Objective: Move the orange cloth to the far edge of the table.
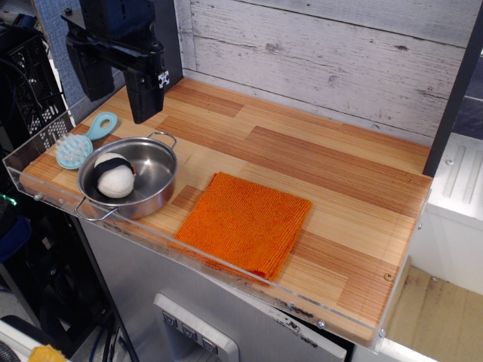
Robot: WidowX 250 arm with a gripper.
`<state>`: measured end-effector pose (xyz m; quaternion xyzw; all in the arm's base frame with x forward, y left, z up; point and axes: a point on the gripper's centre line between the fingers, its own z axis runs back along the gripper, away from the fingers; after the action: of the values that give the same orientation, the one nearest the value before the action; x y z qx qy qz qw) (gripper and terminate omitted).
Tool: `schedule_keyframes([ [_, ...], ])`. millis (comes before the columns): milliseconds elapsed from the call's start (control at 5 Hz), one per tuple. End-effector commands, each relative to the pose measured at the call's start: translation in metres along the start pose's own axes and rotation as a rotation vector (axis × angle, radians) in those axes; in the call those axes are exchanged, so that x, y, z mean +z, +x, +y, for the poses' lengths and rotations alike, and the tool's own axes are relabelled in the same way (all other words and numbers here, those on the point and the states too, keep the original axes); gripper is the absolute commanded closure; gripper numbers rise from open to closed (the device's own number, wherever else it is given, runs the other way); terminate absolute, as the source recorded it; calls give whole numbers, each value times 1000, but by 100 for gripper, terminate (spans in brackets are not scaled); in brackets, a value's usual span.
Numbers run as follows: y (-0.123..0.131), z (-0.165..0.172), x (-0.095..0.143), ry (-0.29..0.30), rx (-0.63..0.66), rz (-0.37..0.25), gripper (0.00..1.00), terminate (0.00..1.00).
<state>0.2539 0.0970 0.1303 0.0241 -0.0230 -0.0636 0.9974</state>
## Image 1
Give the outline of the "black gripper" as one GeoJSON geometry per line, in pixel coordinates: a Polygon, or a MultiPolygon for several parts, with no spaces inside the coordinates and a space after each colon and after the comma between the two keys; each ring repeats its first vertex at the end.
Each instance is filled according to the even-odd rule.
{"type": "Polygon", "coordinates": [[[169,72],[155,37],[153,1],[80,1],[65,8],[66,48],[72,67],[90,101],[114,91],[112,67],[124,71],[135,124],[163,110],[169,72]]]}

